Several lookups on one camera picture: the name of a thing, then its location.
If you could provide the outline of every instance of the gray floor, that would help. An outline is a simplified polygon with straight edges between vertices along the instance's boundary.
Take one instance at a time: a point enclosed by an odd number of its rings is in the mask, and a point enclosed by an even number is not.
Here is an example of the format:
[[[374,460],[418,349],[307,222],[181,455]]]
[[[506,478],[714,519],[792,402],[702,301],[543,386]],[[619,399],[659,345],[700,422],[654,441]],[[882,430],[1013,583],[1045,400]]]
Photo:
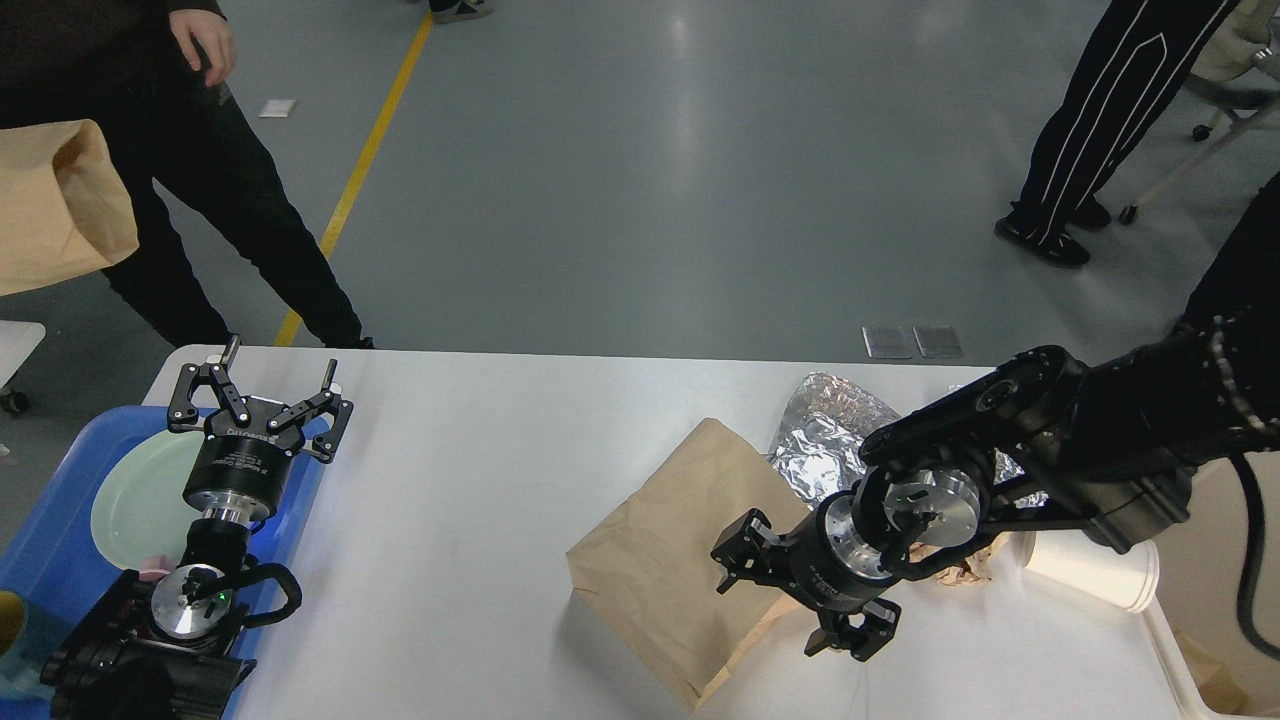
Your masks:
[[[1047,342],[1097,363],[1164,332],[1275,172],[1275,136],[1247,136],[1060,270],[991,225],[1100,0],[495,1],[431,31],[333,255],[380,347],[863,361],[861,325],[947,324],[954,363]],[[224,8],[246,111],[300,100],[252,123],[319,234],[424,8]],[[1207,115],[1178,99],[1101,200],[1140,195]],[[198,217],[174,222],[232,327],[270,343],[284,306]],[[0,416],[4,547],[77,430],[137,402],[169,348],[100,277],[0,318],[49,329],[17,379],[37,406]]]

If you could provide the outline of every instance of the aluminum foil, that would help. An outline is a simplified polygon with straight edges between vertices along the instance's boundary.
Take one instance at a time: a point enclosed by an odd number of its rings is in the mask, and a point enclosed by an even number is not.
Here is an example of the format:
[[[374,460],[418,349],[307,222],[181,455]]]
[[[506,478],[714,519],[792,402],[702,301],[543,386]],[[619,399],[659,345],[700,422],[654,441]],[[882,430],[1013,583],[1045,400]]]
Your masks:
[[[828,495],[858,487],[867,465],[858,457],[873,430],[901,415],[881,398],[836,375],[813,373],[800,383],[773,437],[773,468],[810,509]]]

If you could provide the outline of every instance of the pink object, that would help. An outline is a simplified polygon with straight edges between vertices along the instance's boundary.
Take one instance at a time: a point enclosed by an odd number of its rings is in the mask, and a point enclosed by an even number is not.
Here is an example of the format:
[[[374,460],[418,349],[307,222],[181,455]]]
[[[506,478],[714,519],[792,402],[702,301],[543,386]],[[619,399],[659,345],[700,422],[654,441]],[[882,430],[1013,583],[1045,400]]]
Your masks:
[[[175,565],[173,560],[169,560],[168,555],[147,557],[142,561],[142,566],[138,568],[138,579],[143,583],[159,583],[160,578],[173,573],[174,568]]]

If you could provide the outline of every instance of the white plate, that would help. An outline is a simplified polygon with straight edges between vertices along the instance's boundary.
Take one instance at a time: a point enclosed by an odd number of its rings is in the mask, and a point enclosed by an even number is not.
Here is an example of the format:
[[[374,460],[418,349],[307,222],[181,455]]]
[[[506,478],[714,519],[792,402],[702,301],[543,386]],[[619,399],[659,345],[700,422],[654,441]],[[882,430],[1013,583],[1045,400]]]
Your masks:
[[[200,518],[182,498],[204,433],[156,433],[111,468],[93,498],[90,532],[108,562],[122,570],[168,555],[178,561],[187,529]]]

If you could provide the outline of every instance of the yellow floor line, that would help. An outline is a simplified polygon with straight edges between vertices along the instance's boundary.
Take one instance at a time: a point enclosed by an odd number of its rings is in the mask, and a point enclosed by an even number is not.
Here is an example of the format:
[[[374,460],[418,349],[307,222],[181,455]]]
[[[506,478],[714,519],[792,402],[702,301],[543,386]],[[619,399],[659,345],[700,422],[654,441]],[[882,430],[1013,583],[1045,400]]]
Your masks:
[[[338,236],[342,234],[342,228],[347,224],[347,215],[351,214],[351,208],[356,204],[360,188],[365,184],[369,168],[374,164],[374,158],[378,156],[383,136],[387,135],[387,128],[392,124],[392,117],[396,115],[396,108],[404,94],[404,86],[408,85],[408,78],[413,74],[417,59],[422,54],[422,45],[426,44],[426,36],[430,33],[431,13],[425,13],[422,24],[419,26],[417,35],[413,36],[413,42],[410,45],[408,53],[404,55],[404,61],[401,63],[401,69],[396,74],[396,82],[392,83],[392,90],[387,94],[387,100],[383,101],[383,109],[378,113],[374,129],[369,132],[369,140],[365,141],[365,147],[360,151],[360,159],[356,160],[356,167],[351,170],[351,177],[347,178],[347,187],[342,191],[342,199],[338,200],[338,206],[334,208],[333,215],[329,218],[329,227],[324,229],[324,236],[320,238],[320,252],[324,252],[325,258],[329,258],[333,254],[334,246],[338,245]],[[280,324],[279,332],[275,333],[274,345],[276,347],[293,345],[293,337],[298,333],[301,324],[302,319],[298,318],[298,314],[289,310],[284,315],[284,323]]]

